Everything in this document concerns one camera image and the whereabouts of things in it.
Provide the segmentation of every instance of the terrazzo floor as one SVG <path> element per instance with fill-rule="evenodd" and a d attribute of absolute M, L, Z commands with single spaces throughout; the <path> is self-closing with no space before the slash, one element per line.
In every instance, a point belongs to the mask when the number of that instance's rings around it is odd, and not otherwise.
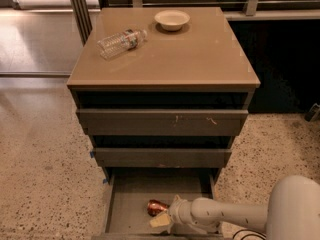
<path fill-rule="evenodd" d="M 0 37 L 8 44 L 9 36 Z M 80 51 L 80 37 L 70 38 Z M 18 51 L 9 53 L 10 65 Z M 67 65 L 75 62 L 77 51 L 70 54 Z M 34 61 L 43 69 L 45 60 Z M 16 70 L 5 65 L 2 60 L 2 71 Z M 0 78 L 1 240 L 91 239 L 103 230 L 108 185 L 89 156 L 91 143 L 66 82 Z M 307 122 L 299 113 L 250 114 L 232 151 L 216 185 L 217 200 L 266 204 L 275 183 L 293 174 L 320 183 L 320 120 Z M 238 229 L 222 225 L 225 238 Z"/>

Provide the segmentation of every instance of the plastic water bottle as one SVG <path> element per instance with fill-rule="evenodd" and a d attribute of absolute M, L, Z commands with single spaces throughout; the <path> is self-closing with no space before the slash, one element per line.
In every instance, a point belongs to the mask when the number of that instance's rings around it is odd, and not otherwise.
<path fill-rule="evenodd" d="M 147 31 L 144 29 L 127 29 L 122 33 L 117 33 L 99 40 L 100 55 L 108 60 L 120 53 L 138 47 L 146 38 Z"/>

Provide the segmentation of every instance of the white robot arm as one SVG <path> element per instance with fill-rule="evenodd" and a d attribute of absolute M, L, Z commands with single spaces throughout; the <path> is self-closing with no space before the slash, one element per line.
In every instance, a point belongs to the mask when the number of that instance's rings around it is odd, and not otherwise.
<path fill-rule="evenodd" d="M 208 198 L 174 198 L 151 226 L 187 224 L 216 232 L 220 221 L 266 233 L 267 240 L 320 239 L 320 185 L 302 176 L 288 176 L 273 188 L 269 204 L 228 204 Z"/>

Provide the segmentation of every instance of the wooden cabinet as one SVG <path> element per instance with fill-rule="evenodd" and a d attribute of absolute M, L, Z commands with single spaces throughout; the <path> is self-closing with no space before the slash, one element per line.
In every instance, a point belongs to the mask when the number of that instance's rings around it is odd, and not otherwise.
<path fill-rule="evenodd" d="M 112 168 L 226 166 L 260 82 L 220 8 L 175 8 L 190 22 L 166 32 L 170 8 L 104 8 L 68 80 L 97 164 Z M 104 60 L 97 41 L 127 28 L 147 42 Z"/>

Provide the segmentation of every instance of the open drawer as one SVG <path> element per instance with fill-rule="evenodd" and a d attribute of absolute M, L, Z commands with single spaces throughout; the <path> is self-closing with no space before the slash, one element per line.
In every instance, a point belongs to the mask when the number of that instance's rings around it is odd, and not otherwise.
<path fill-rule="evenodd" d="M 104 232 L 92 240 L 113 239 L 223 239 L 220 234 L 199 233 L 189 226 L 152 228 L 149 200 L 171 204 L 175 195 L 193 200 L 213 198 L 210 169 L 114 168 L 108 186 Z"/>

